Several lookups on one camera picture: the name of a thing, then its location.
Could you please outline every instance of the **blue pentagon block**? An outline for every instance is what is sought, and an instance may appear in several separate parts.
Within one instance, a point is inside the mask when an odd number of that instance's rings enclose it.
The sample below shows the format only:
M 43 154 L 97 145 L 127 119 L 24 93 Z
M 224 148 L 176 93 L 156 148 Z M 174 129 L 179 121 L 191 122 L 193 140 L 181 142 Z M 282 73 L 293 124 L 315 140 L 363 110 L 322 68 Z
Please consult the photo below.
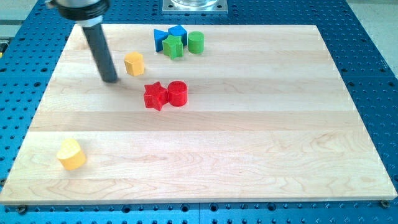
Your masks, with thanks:
M 168 32 L 164 32 L 161 30 L 154 29 L 154 37 L 155 37 L 155 50 L 156 52 L 160 52 L 163 50 L 163 40 L 165 40 L 169 36 Z
M 181 25 L 169 28 L 169 34 L 176 37 L 180 36 L 182 45 L 186 46 L 188 44 L 187 31 Z

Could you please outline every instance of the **blue pegboard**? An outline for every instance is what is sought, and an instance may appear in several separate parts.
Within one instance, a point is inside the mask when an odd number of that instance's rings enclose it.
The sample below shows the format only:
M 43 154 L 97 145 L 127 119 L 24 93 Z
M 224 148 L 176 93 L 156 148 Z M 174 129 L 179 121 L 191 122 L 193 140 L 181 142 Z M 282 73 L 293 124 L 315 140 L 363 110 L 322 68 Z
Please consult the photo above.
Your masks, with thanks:
M 113 0 L 112 4 L 105 23 L 317 25 L 398 187 L 398 81 L 345 1 L 231 0 L 227 15 L 162 15 L 161 1 Z M 39 0 L 0 59 L 0 179 L 12 167 L 72 27 L 73 22 Z M 398 223 L 398 200 L 47 205 L 21 212 L 0 206 L 0 223 Z

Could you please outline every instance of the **yellow block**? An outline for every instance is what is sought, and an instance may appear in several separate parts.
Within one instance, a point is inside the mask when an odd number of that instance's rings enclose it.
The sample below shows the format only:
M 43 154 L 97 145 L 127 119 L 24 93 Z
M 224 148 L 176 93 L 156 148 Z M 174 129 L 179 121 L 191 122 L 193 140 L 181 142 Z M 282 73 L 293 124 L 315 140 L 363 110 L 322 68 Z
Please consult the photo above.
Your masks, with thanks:
M 61 150 L 57 153 L 57 159 L 66 170 L 74 170 L 86 162 L 86 156 L 81 150 L 79 143 L 74 139 L 65 139 Z
M 144 57 L 138 52 L 128 53 L 124 57 L 124 64 L 126 66 L 127 73 L 130 75 L 142 75 L 144 74 Z

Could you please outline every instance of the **building block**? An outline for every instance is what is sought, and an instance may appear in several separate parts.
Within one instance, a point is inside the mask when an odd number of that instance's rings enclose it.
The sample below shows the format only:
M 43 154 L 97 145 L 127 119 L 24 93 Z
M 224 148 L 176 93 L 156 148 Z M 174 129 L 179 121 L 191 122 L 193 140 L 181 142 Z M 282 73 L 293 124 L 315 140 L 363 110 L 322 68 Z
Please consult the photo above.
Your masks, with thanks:
M 169 34 L 181 37 L 181 41 L 184 46 L 188 44 L 187 31 L 181 25 L 169 28 Z
M 86 162 L 86 156 L 79 143 L 74 139 L 65 139 L 61 150 L 57 152 L 57 159 L 66 170 L 74 170 Z
M 154 37 L 155 37 L 155 50 L 156 52 L 161 52 L 163 50 L 163 40 L 165 40 L 169 36 L 168 32 L 164 32 L 162 30 L 154 29 Z
M 183 81 L 173 81 L 167 87 L 169 103 L 173 106 L 183 106 L 188 101 L 188 87 Z
M 160 82 L 145 85 L 144 101 L 146 108 L 155 108 L 160 111 L 169 102 L 167 89 L 162 87 Z
M 205 49 L 205 35 L 199 31 L 188 34 L 188 50 L 193 54 L 200 54 Z
M 130 75 L 142 75 L 144 74 L 145 65 L 144 57 L 138 52 L 131 52 L 126 54 L 124 57 L 124 64 L 126 66 L 127 73 Z
M 183 56 L 183 45 L 181 42 L 181 37 L 169 35 L 165 40 L 163 40 L 163 53 L 170 56 L 171 59 Z

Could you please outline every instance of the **wood grain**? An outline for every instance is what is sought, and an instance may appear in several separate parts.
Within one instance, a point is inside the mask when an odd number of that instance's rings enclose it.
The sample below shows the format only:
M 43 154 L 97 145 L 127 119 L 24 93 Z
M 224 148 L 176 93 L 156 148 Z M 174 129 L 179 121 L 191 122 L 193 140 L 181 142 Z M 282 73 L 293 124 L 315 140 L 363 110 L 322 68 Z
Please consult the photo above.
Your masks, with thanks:
M 0 201 L 18 204 L 393 199 L 396 190 L 315 26 L 185 26 L 205 51 L 154 53 L 153 29 L 104 25 L 119 81 L 103 83 L 75 27 Z M 126 53 L 144 55 L 129 76 Z M 144 85 L 188 84 L 188 104 L 144 108 Z M 66 171 L 75 138 L 87 155 Z

